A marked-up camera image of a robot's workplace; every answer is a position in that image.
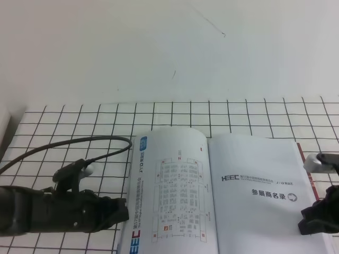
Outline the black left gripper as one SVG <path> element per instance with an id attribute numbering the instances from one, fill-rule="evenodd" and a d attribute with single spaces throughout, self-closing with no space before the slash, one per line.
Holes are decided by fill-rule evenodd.
<path id="1" fill-rule="evenodd" d="M 52 193 L 2 186 L 1 235 L 101 231 L 129 220 L 125 198 L 98 199 L 79 193 L 80 180 L 93 172 L 91 165 L 79 159 L 54 173 Z"/>

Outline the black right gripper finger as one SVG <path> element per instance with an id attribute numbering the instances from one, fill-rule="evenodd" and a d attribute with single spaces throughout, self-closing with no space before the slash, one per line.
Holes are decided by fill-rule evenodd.
<path id="1" fill-rule="evenodd" d="M 301 235 L 338 233 L 338 185 L 329 187 L 326 196 L 301 211 L 298 223 Z"/>

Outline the black white-tipped right gripper finger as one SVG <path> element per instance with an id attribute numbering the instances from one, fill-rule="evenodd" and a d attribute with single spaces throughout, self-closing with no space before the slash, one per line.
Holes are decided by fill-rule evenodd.
<path id="1" fill-rule="evenodd" d="M 331 153 L 309 154 L 304 162 L 308 173 L 338 174 L 338 155 Z"/>

